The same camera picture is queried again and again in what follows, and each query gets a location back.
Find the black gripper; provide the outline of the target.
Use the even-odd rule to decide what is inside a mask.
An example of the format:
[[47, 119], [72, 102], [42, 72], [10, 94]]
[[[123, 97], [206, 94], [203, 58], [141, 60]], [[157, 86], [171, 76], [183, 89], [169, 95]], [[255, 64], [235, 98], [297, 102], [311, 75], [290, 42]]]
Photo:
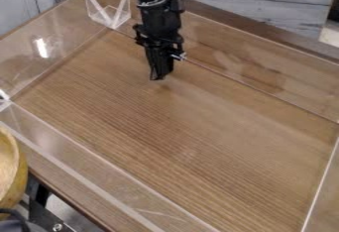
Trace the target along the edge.
[[150, 79], [162, 80], [174, 71], [174, 59], [183, 60], [185, 39], [179, 33], [183, 0], [138, 0], [142, 23], [134, 26], [137, 44], [146, 48]]

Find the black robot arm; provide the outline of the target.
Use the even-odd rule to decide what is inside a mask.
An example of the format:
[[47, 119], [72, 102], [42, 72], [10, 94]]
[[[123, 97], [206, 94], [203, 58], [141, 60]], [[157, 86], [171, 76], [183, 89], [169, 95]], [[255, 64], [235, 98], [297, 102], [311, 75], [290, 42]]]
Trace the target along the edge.
[[174, 61], [183, 60], [185, 39], [179, 33], [186, 12], [183, 0], [138, 0], [142, 23], [135, 24], [135, 43], [145, 47], [150, 79], [161, 80], [174, 71]]

